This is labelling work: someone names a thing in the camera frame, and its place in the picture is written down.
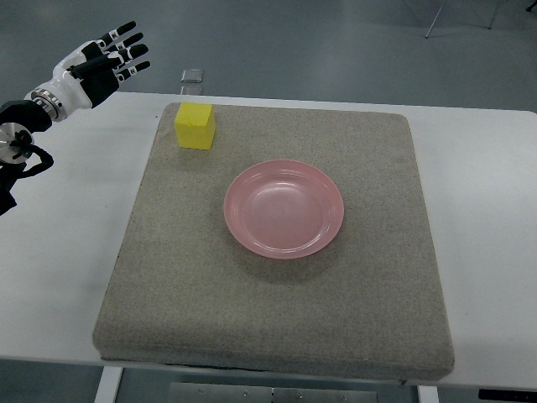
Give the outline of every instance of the robotic hand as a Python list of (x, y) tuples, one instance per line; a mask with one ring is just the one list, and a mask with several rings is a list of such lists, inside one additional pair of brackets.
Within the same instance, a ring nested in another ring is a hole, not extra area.
[[(41, 84), (22, 101), (0, 107), (0, 215), (17, 205), (9, 193), (17, 179), (33, 176), (52, 166), (52, 157), (34, 144), (31, 133), (44, 132), (52, 122), (68, 118), (77, 109), (94, 108), (112, 95), (119, 85), (149, 62), (129, 65), (148, 52), (136, 44), (143, 35), (125, 40), (121, 36), (136, 23), (125, 24), (85, 42), (65, 57), (53, 70), (52, 80)], [(37, 154), (41, 163), (24, 171), (25, 161)]]

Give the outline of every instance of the yellow sponge block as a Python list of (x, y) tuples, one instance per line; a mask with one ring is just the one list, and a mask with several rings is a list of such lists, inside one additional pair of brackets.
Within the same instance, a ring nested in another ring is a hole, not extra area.
[(175, 133), (177, 133), (180, 147), (210, 149), (215, 130), (215, 113), (212, 105), (181, 103), (175, 117)]

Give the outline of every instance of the pink bowl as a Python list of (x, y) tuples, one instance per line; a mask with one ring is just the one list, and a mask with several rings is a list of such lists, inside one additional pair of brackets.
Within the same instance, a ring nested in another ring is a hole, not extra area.
[(229, 186), (224, 217), (235, 239), (256, 254), (295, 259), (314, 254), (343, 222), (343, 200), (334, 182), (293, 160), (262, 162)]

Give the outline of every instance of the gray floor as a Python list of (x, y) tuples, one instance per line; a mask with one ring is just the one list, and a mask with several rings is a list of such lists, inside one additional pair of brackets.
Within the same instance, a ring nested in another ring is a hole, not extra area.
[[(496, 0), (449, 0), (425, 39), (441, 0), (2, 2), (0, 88), (4, 101), (23, 97), (79, 44), (134, 19), (152, 67), (124, 91), (178, 93), (181, 72), (201, 68), (205, 95), (537, 112), (530, 3), (502, 1), (488, 30)], [(62, 401), (55, 385), (95, 395), (100, 370), (79, 370), (0, 361), (0, 401)], [(45, 374), (57, 382), (35, 382)], [(175, 376), (126, 374), (122, 394)], [(441, 401), (479, 400), (477, 390), (441, 390)]]

